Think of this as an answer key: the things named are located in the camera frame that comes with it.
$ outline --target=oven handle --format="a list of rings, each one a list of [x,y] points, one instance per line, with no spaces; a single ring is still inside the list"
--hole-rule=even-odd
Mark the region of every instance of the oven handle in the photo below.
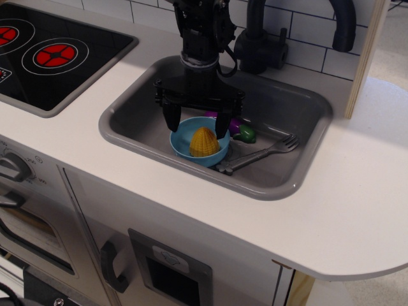
[[[125,292],[129,286],[128,280],[125,276],[120,275],[116,278],[113,270],[113,261],[117,255],[115,246],[107,241],[101,249],[101,269],[103,278],[106,282],[119,293]]]
[[[22,196],[10,191],[4,196],[0,196],[0,207],[3,208],[18,208],[26,202]]]

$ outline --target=fork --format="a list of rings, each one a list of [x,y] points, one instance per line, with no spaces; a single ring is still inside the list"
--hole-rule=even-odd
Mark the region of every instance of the fork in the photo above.
[[[255,161],[259,161],[266,156],[274,153],[288,153],[294,150],[299,145],[299,139],[296,135],[290,134],[279,141],[275,142],[272,146],[266,149],[250,153],[248,155],[233,159],[232,161],[222,161],[216,168],[219,172],[227,175],[232,175],[235,170],[241,169],[248,164]]]

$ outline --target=tile wall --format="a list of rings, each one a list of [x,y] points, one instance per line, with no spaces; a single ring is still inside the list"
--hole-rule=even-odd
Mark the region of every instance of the tile wall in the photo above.
[[[179,33],[173,6],[165,0],[52,1]],[[288,29],[288,64],[353,80],[374,2],[354,0],[356,41],[346,54],[332,49],[336,21],[329,0],[266,0],[264,28],[271,39],[277,39],[281,27]],[[247,0],[231,0],[229,8],[231,19],[238,26],[238,35],[246,27]]]

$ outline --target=red burner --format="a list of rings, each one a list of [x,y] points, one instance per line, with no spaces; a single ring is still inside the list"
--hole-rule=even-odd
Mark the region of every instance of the red burner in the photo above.
[[[71,45],[50,45],[36,54],[35,61],[38,66],[56,68],[69,63],[76,55],[77,51]]]
[[[16,37],[16,29],[12,27],[0,27],[0,46],[11,43]]]

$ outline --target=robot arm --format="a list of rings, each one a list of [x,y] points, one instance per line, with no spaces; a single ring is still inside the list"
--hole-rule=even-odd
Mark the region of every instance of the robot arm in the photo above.
[[[169,129],[176,131],[181,107],[217,112],[215,132],[224,137],[232,117],[240,115],[245,94],[221,81],[217,71],[227,75],[219,65],[219,53],[227,51],[235,39],[236,26],[230,20],[229,0],[166,0],[175,9],[183,49],[180,59],[184,74],[160,79],[155,83],[156,102],[163,107]]]

